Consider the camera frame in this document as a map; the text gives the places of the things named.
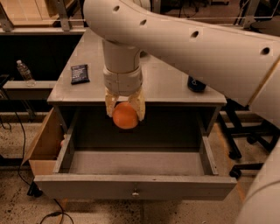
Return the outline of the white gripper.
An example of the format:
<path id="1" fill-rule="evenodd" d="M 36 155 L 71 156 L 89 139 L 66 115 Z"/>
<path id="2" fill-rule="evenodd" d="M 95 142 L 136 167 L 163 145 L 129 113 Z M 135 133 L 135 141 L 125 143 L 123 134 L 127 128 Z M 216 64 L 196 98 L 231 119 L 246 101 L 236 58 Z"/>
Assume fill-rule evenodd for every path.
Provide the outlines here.
<path id="1" fill-rule="evenodd" d="M 145 116 L 144 92 L 141 89 L 143 84 L 142 68 L 128 73 L 111 72 L 103 68 L 103 80 L 105 89 L 105 104 L 107 115 L 113 115 L 119 95 L 128 96 L 129 104 L 136 111 L 138 120 L 142 121 Z"/>

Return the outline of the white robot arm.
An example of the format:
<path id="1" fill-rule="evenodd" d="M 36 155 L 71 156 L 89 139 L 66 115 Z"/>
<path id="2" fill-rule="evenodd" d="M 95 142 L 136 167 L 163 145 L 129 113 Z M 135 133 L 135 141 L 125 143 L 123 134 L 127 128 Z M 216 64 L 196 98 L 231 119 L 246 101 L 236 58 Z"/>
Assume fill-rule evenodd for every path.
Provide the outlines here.
<path id="1" fill-rule="evenodd" d="M 162 16 L 131 0 L 86 0 L 88 26 L 203 82 L 280 128 L 277 37 Z"/>

